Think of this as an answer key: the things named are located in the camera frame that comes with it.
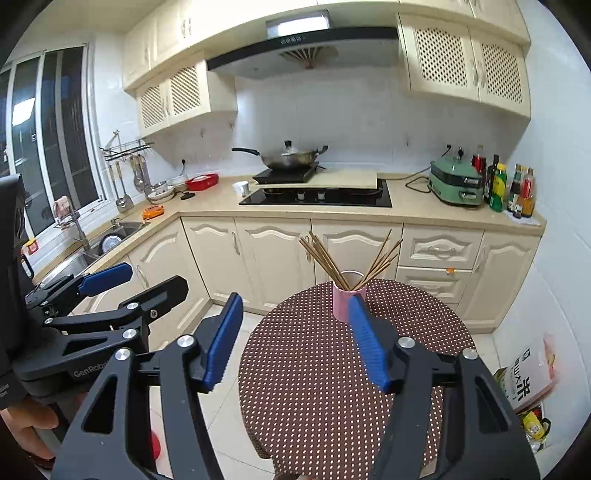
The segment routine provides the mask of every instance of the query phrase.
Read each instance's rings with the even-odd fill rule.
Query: pink cup
[[[359,281],[359,279],[363,277],[363,274],[356,272],[355,270],[344,271],[343,275],[345,276],[345,279],[351,286],[355,285]],[[367,286],[355,291],[341,290],[339,287],[336,286],[335,282],[333,282],[333,315],[335,316],[335,318],[340,322],[349,323],[350,298],[359,293],[365,300],[367,290]]]

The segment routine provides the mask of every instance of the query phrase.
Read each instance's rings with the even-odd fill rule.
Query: beige countertop
[[[120,246],[114,248],[100,260],[94,263],[88,271],[93,273],[112,265],[123,255],[131,252],[152,234],[159,231],[179,217],[255,217],[255,218],[303,218],[324,220],[345,220],[378,223],[406,223],[412,225],[431,225],[442,227],[456,227],[478,229],[496,232],[518,233],[523,235],[542,236],[545,220],[539,216],[540,226],[519,225],[504,213],[497,213],[484,205],[478,209],[453,207],[445,205],[435,195],[414,192],[404,186],[403,181],[387,180],[392,208],[379,207],[350,207],[350,206],[317,206],[317,205],[238,205],[239,199],[232,189],[236,178],[221,179],[220,183],[203,191],[195,192],[195,197],[181,200],[177,195],[171,201],[163,204],[164,214],[149,220],[150,224],[135,235],[126,239]],[[149,206],[147,202],[134,207],[120,219],[140,220],[141,212]],[[60,258],[52,261],[47,268],[37,276],[43,275],[53,268],[65,255],[71,254],[73,248],[68,249]]]

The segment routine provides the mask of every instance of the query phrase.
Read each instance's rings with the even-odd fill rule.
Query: green electric cooker
[[[429,190],[450,205],[478,206],[484,179],[469,161],[447,155],[431,162]]]

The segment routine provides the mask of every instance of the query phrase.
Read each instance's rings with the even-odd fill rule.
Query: round table
[[[427,349],[457,355],[475,348],[462,321],[444,303],[392,280],[368,287],[370,312]],[[371,384],[349,326],[332,316],[332,283],[281,302],[250,335],[238,374],[246,431],[276,474],[318,480],[368,476],[393,395]],[[424,464],[437,456],[443,389],[431,394]]]

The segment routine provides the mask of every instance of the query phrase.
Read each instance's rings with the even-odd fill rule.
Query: ceiling
[[[53,0],[33,21],[23,40],[43,32],[71,30],[128,32],[164,0]]]

